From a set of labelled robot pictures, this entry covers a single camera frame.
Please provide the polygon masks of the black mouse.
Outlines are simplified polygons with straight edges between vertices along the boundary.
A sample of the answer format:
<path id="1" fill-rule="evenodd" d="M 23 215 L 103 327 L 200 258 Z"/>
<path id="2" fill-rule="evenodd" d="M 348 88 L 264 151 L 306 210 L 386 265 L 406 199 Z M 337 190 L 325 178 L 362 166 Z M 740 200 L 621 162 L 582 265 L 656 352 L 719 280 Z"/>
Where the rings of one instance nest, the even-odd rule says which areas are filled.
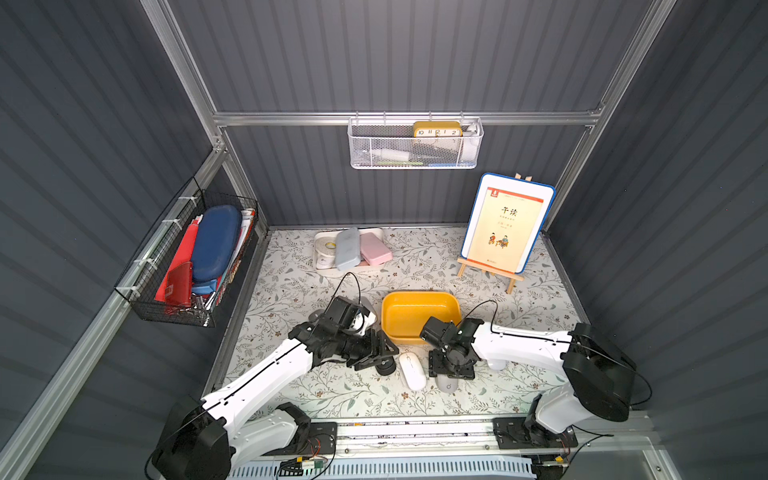
<path id="1" fill-rule="evenodd" d="M 374 368 L 380 376 L 392 375 L 396 369 L 396 358 L 393 355 L 379 356 L 375 359 Z"/>

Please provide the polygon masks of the grey mouse row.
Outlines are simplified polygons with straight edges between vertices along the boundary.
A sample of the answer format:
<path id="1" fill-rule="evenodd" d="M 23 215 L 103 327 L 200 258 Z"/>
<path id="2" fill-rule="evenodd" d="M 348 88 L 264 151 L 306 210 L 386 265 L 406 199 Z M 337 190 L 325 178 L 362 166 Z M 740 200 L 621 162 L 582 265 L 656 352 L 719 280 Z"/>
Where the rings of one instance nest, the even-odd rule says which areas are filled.
<path id="1" fill-rule="evenodd" d="M 441 392 L 453 394 L 458 389 L 459 380 L 448 375 L 440 374 L 435 377 L 435 384 Z"/>

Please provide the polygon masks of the white mouse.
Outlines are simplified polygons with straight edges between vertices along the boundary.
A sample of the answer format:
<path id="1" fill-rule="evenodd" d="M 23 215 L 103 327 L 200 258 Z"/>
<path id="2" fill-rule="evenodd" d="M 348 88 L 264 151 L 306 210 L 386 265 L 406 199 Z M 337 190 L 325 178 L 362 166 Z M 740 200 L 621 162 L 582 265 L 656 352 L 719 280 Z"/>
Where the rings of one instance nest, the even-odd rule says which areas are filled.
<path id="1" fill-rule="evenodd" d="M 508 361 L 499 358 L 489 358 L 486 360 L 488 367 L 494 371 L 501 371 L 508 365 Z"/>
<path id="2" fill-rule="evenodd" d="M 402 353 L 398 357 L 402 377 L 409 390 L 418 392 L 427 386 L 427 376 L 424 373 L 419 357 L 413 352 Z"/>

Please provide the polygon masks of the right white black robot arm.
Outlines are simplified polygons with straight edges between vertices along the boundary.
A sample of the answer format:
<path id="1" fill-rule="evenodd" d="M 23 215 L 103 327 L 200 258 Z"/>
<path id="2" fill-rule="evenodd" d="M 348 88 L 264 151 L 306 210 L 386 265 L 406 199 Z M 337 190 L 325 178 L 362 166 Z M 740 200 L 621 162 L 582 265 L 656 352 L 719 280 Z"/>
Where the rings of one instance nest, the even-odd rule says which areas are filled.
<path id="1" fill-rule="evenodd" d="M 432 377 L 472 380 L 481 361 L 514 362 L 564 375 L 562 385 L 535 397 L 525 418 L 523 431 L 535 444 L 591 417 L 611 422 L 629 417 L 636 364 L 589 324 L 544 333 L 476 318 L 455 325 L 432 317 L 420 338 L 432 347 Z"/>

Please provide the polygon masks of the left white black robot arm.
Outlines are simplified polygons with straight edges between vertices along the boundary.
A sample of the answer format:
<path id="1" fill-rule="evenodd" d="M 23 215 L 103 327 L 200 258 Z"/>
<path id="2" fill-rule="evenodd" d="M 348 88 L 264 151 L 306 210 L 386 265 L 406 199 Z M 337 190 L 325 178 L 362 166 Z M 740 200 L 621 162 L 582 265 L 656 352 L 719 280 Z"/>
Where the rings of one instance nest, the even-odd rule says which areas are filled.
<path id="1" fill-rule="evenodd" d="M 300 456 L 334 446 L 330 430 L 312 426 L 290 402 L 270 415 L 255 415 L 288 384 L 324 364 L 394 373 L 399 349 L 375 321 L 375 312 L 363 303 L 333 298 L 230 384 L 199 400 L 179 400 L 144 468 L 164 479 L 224 479 L 262 455 Z"/>

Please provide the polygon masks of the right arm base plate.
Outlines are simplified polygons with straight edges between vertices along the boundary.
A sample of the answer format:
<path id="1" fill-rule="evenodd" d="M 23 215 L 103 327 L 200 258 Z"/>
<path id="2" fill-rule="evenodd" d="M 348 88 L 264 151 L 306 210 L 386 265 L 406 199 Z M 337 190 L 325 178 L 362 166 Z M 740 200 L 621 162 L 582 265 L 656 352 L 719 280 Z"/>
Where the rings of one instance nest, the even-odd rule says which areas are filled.
<path id="1" fill-rule="evenodd" d="M 561 448 L 570 451 L 578 446 L 572 427 L 555 434 L 520 416 L 494 418 L 492 433 L 501 450 Z"/>

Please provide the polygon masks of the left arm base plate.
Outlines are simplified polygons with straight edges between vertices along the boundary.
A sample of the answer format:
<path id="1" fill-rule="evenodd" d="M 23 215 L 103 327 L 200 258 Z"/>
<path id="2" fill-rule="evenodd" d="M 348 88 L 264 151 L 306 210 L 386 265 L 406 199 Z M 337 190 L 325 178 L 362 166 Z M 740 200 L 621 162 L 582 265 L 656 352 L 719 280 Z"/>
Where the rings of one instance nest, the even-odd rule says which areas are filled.
<path id="1" fill-rule="evenodd" d="M 317 422 L 300 426 L 290 443 L 282 449 L 282 455 L 329 456 L 336 452 L 338 424 Z"/>

